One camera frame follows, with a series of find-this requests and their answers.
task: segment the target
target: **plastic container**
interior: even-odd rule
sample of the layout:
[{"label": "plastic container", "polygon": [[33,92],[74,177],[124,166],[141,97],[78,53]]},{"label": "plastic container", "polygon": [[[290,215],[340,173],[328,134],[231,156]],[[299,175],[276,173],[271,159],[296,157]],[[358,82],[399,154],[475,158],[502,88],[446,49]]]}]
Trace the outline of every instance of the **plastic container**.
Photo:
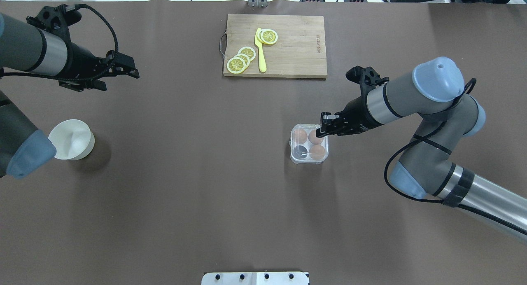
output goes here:
[{"label": "plastic container", "polygon": [[49,140],[57,149],[55,158],[68,161],[84,159],[96,143],[90,127],[77,119],[59,123],[49,133]]},{"label": "plastic container", "polygon": [[291,160],[296,164],[321,164],[328,157],[328,138],[317,138],[320,125],[298,124],[291,130]]}]

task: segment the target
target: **yellow knife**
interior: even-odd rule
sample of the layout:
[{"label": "yellow knife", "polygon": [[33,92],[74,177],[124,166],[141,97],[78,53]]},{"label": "yellow knife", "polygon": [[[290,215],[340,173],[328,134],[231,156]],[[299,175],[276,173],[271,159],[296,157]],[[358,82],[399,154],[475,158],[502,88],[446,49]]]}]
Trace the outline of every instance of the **yellow knife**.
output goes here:
[{"label": "yellow knife", "polygon": [[260,72],[265,73],[265,71],[267,71],[267,64],[265,64],[262,42],[258,40],[258,33],[260,32],[260,30],[261,28],[258,28],[256,30],[256,34],[254,35],[254,44],[256,45],[256,47],[258,47],[258,67],[260,69]]}]

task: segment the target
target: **brown egg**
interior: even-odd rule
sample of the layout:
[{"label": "brown egg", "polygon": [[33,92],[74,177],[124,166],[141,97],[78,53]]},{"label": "brown egg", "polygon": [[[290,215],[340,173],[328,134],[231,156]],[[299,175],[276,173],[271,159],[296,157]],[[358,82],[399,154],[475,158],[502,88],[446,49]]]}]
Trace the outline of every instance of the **brown egg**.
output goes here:
[{"label": "brown egg", "polygon": [[322,141],[324,139],[321,139],[321,138],[317,138],[317,130],[314,129],[313,131],[311,131],[311,133],[309,133],[309,142],[313,143],[313,144],[320,144],[322,143]]},{"label": "brown egg", "polygon": [[295,129],[295,131],[293,131],[293,137],[297,144],[304,144],[305,141],[307,141],[307,133],[303,128]]},{"label": "brown egg", "polygon": [[315,161],[321,161],[326,156],[326,149],[322,145],[314,145],[309,150],[309,156]]}]

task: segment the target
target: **knife handle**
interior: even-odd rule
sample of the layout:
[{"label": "knife handle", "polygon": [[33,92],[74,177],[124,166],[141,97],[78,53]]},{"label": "knife handle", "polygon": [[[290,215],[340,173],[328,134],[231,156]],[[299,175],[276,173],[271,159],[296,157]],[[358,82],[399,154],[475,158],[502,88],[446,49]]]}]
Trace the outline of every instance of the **knife handle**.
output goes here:
[{"label": "knife handle", "polygon": [[265,73],[267,71],[267,64],[265,64],[263,49],[262,46],[258,47],[258,67],[260,68],[260,72]]}]

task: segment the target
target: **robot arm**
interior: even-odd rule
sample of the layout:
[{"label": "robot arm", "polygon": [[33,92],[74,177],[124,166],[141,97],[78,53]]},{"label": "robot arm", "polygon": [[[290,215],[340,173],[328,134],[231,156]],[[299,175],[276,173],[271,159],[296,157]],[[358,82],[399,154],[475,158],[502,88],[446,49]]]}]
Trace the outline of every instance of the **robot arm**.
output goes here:
[{"label": "robot arm", "polygon": [[[390,82],[372,68],[355,67],[346,77],[361,85],[362,96],[335,115],[323,112],[318,137],[363,133],[420,114],[423,121],[386,179],[388,185],[409,199],[482,215],[527,243],[527,199],[448,161],[459,140],[474,135],[485,122],[483,108],[465,93],[452,60],[436,58]],[[423,199],[427,194],[439,199]]]},{"label": "robot arm", "polygon": [[[79,9],[99,16],[112,32],[115,50],[105,58],[73,43],[68,27],[81,20]],[[58,80],[75,91],[106,90],[99,79],[117,75],[139,78],[133,58],[118,52],[117,38],[108,22],[85,4],[44,7],[23,23],[0,13],[0,78],[9,75]],[[21,72],[4,72],[4,67]],[[0,178],[23,178],[52,159],[55,147],[10,99],[0,91]]]}]

